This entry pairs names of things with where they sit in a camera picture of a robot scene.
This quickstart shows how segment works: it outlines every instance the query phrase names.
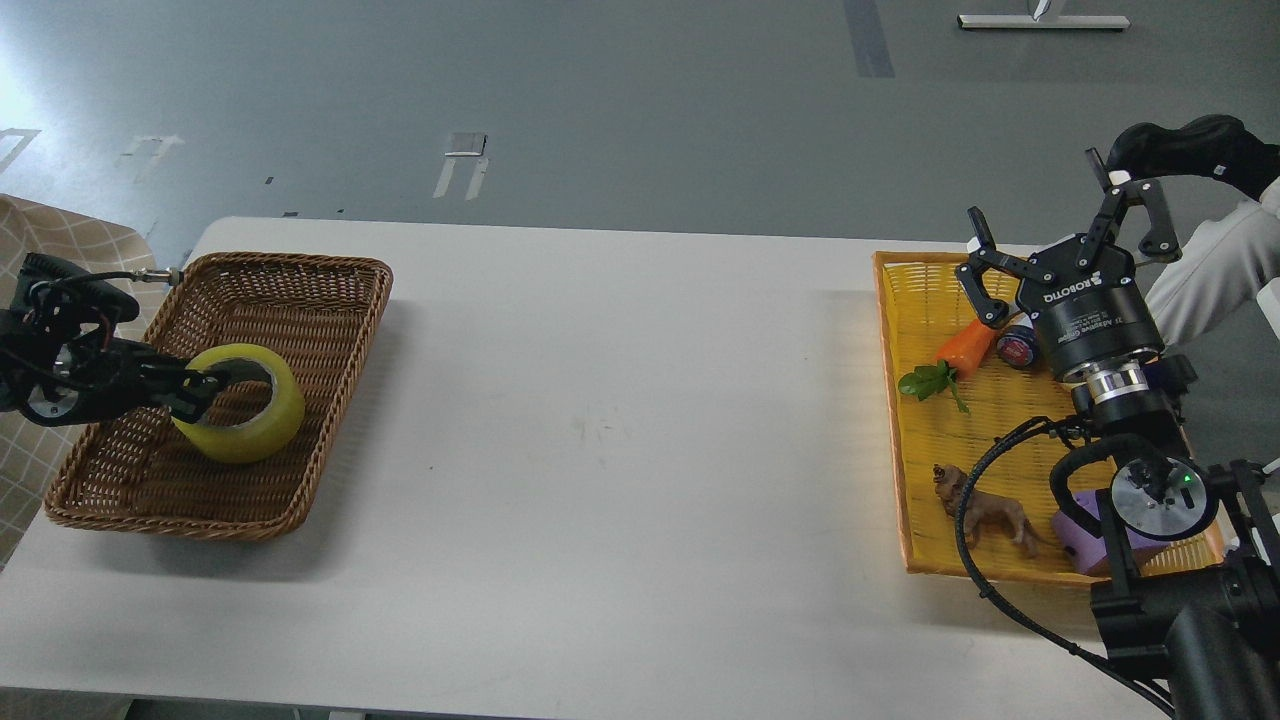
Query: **purple box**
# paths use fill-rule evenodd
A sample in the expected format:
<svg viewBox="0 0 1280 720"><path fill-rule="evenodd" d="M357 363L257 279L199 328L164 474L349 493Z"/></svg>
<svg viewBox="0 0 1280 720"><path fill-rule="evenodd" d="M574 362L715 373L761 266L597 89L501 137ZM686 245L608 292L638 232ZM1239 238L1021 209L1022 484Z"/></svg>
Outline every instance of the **purple box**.
<svg viewBox="0 0 1280 720"><path fill-rule="evenodd" d="M1080 491L1073 493L1073 497L1075 497L1075 501L1089 515L1098 516L1098 496L1096 491ZM1076 573L1082 575L1106 575L1110 571L1107 547L1102 542L1102 538L1096 538L1084 532L1084 528L1076 525L1075 520L1062 515L1061 511L1055 512L1048 524L1057 533L1057 539L1062 541L1062 550L1071 557L1071 564L1075 565ZM1170 546L1166 541L1144 538L1129 529L1125 532L1129 536L1129 546L1133 548L1133 559L1138 562L1139 568Z"/></svg>

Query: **brown wicker basket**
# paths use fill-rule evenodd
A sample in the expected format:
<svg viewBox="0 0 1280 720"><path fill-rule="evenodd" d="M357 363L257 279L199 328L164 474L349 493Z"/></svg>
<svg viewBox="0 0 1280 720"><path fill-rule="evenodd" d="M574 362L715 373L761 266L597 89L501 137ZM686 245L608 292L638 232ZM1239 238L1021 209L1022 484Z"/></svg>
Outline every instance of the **brown wicker basket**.
<svg viewBox="0 0 1280 720"><path fill-rule="evenodd" d="M392 287L379 260L221 252L196 260L164 301L145 341L192 357L251 342L279 354L306 401L297 437L266 460L207 460L164 409L90 425L45 495L60 525L205 539L266 539L306 519ZM251 415L269 387L224 392L210 419Z"/></svg>

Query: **yellow tape roll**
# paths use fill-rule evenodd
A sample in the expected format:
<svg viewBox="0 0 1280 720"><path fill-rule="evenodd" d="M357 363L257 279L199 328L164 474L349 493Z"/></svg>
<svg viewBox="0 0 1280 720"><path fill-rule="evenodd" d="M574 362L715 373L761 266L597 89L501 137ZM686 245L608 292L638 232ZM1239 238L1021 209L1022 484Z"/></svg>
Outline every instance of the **yellow tape roll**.
<svg viewBox="0 0 1280 720"><path fill-rule="evenodd" d="M302 427L302 392L289 365L275 352L260 345L219 345L197 355L187 369L224 370L233 375L233 382L257 379L271 384L271 400L266 407L237 425L210 425L207 415L196 424L173 420L209 459L256 462L288 445Z"/></svg>

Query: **orange carrot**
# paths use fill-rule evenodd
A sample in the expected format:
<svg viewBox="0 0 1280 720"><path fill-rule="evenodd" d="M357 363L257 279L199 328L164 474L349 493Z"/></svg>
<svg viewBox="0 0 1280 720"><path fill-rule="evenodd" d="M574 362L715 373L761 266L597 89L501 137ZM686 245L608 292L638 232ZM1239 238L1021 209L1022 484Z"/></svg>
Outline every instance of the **orange carrot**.
<svg viewBox="0 0 1280 720"><path fill-rule="evenodd" d="M969 327L960 331L951 340L938 348L934 360L946 360L947 365L956 369L956 377L966 380L975 372L978 365L991 350L991 343L996 341L1000 331L988 328L982 320L974 319Z"/></svg>

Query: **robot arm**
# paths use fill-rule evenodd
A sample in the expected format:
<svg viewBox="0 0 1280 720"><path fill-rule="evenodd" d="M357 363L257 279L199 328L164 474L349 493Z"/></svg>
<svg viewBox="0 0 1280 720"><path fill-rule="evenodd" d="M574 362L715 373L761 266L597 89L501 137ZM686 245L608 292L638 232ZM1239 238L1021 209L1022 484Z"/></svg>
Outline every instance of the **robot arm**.
<svg viewBox="0 0 1280 720"><path fill-rule="evenodd" d="M1016 304L1055 378L1079 383L1071 424L1094 442L1071 450L1050 484L1060 510L1107 548L1111 579L1093 585L1091 603L1107 648L1106 671L1139 683L1167 678L1178 717L1280 717L1280 574L1252 539L1257 527L1262 546L1280 557L1280 534L1258 489L1266 473L1242 460L1203 471L1190 460L1179 398L1196 373L1184 357L1162 356L1165 342L1134 282L1133 256L1115 245L1125 213L1140 205L1152 228L1139 251L1153 261L1178 260L1169 210L1157 181L1107 174L1096 151L1091 159L1105 195L1088 233L1024 261L996 249L974 208L978 249L956 277L991 327L1002 325L1010 307L989 296L983 274L995 269L1019 278ZM1069 482L1079 468L1105 460L1117 471L1110 491L1098 493L1094 519L1075 502ZM975 482L977 475L966 489ZM1224 564L1138 573L1126 528L1158 539L1189 537L1213 521L1220 503L1242 543ZM974 580L986 583L980 574Z"/></svg>
<svg viewBox="0 0 1280 720"><path fill-rule="evenodd" d="M45 427L96 423L134 407L168 406L196 421L228 378L195 373L187 360L114 337L138 304L108 279L180 279L177 270L87 273L50 255L23 260L9 309L0 313L0 411Z"/></svg>

